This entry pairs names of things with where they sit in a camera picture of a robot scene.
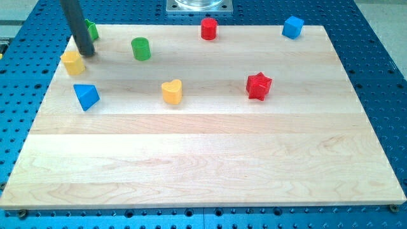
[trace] wood grain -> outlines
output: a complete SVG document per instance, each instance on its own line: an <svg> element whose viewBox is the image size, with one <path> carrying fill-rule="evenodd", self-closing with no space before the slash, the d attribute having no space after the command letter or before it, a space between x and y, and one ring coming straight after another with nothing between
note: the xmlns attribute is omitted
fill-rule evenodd
<svg viewBox="0 0 407 229"><path fill-rule="evenodd" d="M86 71L59 65L0 206L5 209L401 204L406 197L321 26L98 25ZM147 37L152 58L134 60ZM76 47L70 40L67 50ZM247 76L273 87L249 100ZM183 100L163 102L179 78ZM84 113L75 83L96 85Z"/></svg>

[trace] toy block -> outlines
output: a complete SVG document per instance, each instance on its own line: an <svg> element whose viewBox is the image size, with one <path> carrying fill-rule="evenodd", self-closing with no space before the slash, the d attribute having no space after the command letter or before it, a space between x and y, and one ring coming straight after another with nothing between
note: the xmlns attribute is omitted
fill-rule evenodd
<svg viewBox="0 0 407 229"><path fill-rule="evenodd" d="M183 83L181 80L165 82L161 85L163 99L169 104L179 104L183 97Z"/></svg>
<svg viewBox="0 0 407 229"><path fill-rule="evenodd" d="M85 23L86 27L88 28L90 38L92 39L92 41L95 41L97 38L99 38L99 33L97 32L95 22L91 22L88 19L85 19Z"/></svg>
<svg viewBox="0 0 407 229"><path fill-rule="evenodd" d="M216 38L217 21L213 18L205 18L201 21L201 38L213 40Z"/></svg>
<svg viewBox="0 0 407 229"><path fill-rule="evenodd" d="M74 90L83 111L87 111L99 101L95 85L74 85Z"/></svg>
<svg viewBox="0 0 407 229"><path fill-rule="evenodd" d="M66 71L71 76L79 75L85 70L82 57L77 51L64 52L61 56L61 61L64 63Z"/></svg>
<svg viewBox="0 0 407 229"><path fill-rule="evenodd" d="M146 38L135 38L132 40L133 55L136 60L144 61L151 57L150 45Z"/></svg>
<svg viewBox="0 0 407 229"><path fill-rule="evenodd" d="M249 76L247 79L246 90L249 93L249 99L265 100L265 96L270 91L272 79L266 77L263 73Z"/></svg>
<svg viewBox="0 0 407 229"><path fill-rule="evenodd" d="M291 16L284 22L282 35L291 39L296 39L301 34L303 25L304 20Z"/></svg>

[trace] wooden tabletop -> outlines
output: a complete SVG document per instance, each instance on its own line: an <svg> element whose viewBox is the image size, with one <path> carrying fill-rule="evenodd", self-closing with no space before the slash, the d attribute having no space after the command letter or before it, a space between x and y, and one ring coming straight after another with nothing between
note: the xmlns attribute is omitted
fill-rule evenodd
<svg viewBox="0 0 407 229"><path fill-rule="evenodd" d="M98 25L96 54L59 64L10 180L5 209L401 204L406 200L321 26ZM151 58L130 42L149 39ZM67 50L76 50L71 39ZM273 78L248 99L248 75ZM183 99L160 85L180 79ZM75 83L100 101L83 112Z"/></svg>

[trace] metal base plate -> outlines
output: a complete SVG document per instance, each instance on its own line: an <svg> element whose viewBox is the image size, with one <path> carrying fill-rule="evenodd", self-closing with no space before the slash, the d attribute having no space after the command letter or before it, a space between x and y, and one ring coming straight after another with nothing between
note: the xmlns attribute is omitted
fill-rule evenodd
<svg viewBox="0 0 407 229"><path fill-rule="evenodd" d="M166 10L168 15L194 15L219 14L231 15L233 13L232 0L224 0L221 4L213 7L194 7L179 3L176 0L167 0Z"/></svg>

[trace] blue cube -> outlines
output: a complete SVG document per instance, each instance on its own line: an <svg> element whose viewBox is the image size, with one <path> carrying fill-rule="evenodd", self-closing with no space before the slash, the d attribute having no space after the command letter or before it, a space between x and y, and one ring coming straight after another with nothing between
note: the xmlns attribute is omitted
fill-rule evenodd
<svg viewBox="0 0 407 229"><path fill-rule="evenodd" d="M300 34L304 25L304 20L291 16L284 22L282 34L288 38L296 39Z"/></svg>
<svg viewBox="0 0 407 229"><path fill-rule="evenodd" d="M87 111L99 101L95 85L74 85L74 90L83 111Z"/></svg>

